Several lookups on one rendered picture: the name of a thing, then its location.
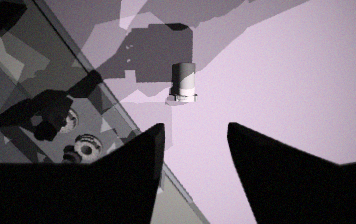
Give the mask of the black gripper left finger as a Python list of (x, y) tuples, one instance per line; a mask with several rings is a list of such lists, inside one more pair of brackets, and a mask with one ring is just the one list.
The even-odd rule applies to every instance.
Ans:
[(157, 123), (90, 164), (0, 163), (0, 224), (150, 224), (164, 149)]

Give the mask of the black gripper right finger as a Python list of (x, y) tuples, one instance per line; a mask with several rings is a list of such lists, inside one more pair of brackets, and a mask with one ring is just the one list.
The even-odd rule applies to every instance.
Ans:
[(257, 224), (356, 224), (356, 162), (338, 165), (237, 122), (227, 141)]

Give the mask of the white cylinder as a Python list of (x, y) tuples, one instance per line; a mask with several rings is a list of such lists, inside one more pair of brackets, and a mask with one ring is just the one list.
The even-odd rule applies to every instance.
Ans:
[(175, 94), (175, 101), (198, 101), (198, 94), (195, 94), (195, 65), (196, 63), (178, 63), (178, 93)]

